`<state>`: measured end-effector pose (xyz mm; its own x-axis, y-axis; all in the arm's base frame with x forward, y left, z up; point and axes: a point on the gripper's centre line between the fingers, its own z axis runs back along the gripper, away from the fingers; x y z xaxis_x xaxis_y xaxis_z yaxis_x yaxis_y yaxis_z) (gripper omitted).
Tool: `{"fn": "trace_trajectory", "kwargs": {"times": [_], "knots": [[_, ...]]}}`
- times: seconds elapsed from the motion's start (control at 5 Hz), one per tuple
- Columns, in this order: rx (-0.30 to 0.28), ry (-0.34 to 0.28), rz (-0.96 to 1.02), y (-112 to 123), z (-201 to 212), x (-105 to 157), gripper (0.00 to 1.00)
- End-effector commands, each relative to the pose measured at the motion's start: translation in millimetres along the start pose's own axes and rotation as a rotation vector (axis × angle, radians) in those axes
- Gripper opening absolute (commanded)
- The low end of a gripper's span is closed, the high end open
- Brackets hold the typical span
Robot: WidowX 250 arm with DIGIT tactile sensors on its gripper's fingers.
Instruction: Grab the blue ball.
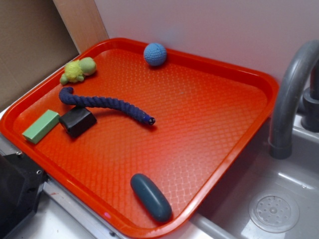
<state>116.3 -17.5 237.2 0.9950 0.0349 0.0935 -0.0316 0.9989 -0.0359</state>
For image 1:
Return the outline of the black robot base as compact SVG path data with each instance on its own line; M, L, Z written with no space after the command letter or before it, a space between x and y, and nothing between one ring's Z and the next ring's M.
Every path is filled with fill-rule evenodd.
M8 238L38 208L46 173L23 152L0 157L0 237Z

